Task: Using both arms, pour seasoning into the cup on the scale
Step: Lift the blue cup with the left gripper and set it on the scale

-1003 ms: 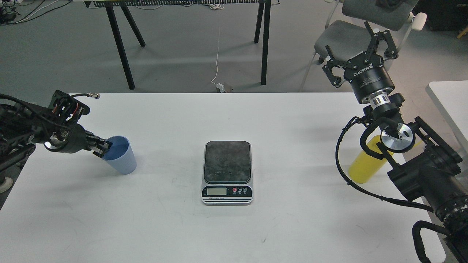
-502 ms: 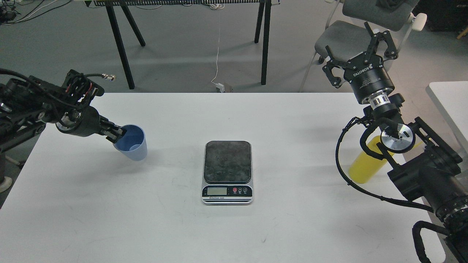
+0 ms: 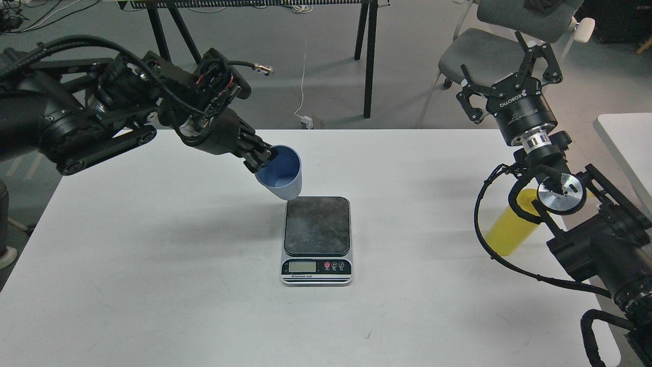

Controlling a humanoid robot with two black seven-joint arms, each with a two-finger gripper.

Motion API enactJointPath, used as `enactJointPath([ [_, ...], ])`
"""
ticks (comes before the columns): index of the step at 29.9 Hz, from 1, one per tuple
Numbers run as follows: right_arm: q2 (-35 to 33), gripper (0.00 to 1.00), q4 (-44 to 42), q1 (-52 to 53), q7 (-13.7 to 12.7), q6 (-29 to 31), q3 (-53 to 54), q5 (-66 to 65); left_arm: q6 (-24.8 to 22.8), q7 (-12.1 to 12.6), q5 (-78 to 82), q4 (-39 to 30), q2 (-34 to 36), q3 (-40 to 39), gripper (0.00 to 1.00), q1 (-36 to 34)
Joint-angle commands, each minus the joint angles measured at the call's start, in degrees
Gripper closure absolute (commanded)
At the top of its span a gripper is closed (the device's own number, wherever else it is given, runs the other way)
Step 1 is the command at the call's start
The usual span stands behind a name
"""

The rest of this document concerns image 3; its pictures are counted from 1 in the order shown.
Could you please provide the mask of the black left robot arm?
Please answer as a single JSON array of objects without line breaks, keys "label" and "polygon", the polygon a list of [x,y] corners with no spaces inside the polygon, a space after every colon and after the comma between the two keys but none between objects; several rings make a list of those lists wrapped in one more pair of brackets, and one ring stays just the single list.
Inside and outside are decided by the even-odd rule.
[{"label": "black left robot arm", "polygon": [[37,151],[70,176],[151,142],[158,121],[182,143],[230,153],[256,173],[277,158],[230,103],[251,86],[216,49],[188,72],[149,51],[74,35],[2,51],[2,161]]}]

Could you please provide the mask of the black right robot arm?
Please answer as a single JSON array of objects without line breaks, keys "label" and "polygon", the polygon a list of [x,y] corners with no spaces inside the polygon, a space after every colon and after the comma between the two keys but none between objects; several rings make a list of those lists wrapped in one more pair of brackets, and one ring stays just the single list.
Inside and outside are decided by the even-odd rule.
[{"label": "black right robot arm", "polygon": [[[485,111],[496,119],[508,146],[517,147],[512,165],[500,164],[485,179],[474,207],[474,228],[492,260],[537,281],[567,290],[610,298],[624,317],[590,309],[580,320],[585,354],[592,366],[605,363],[599,355],[593,322],[600,320],[626,330],[626,339],[640,362],[650,366],[651,264],[644,251],[650,244],[650,219],[622,194],[594,165],[572,173],[566,151],[572,143],[567,132],[555,132],[557,119],[542,93],[543,83],[533,77],[536,60],[547,68],[545,84],[558,84],[563,75],[552,47],[529,45],[515,32],[524,57],[519,70],[491,86],[473,81],[461,65],[463,90],[458,101],[468,118],[479,123],[484,110],[470,103],[472,95],[485,97]],[[508,206],[529,223],[544,223],[553,238],[548,249],[570,276],[562,280],[534,274],[511,264],[487,243],[479,228],[484,194],[501,174],[512,174],[514,185]]]}]

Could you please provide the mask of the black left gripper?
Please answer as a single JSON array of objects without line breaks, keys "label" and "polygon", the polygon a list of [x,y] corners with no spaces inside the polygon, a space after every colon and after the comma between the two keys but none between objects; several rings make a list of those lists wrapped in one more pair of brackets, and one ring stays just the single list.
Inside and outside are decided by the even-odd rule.
[{"label": "black left gripper", "polygon": [[209,125],[201,132],[191,134],[191,124],[176,127],[177,135],[187,146],[212,155],[232,153],[244,159],[245,167],[256,174],[274,160],[271,145],[256,135],[256,130],[244,121],[233,109],[209,120]]}]

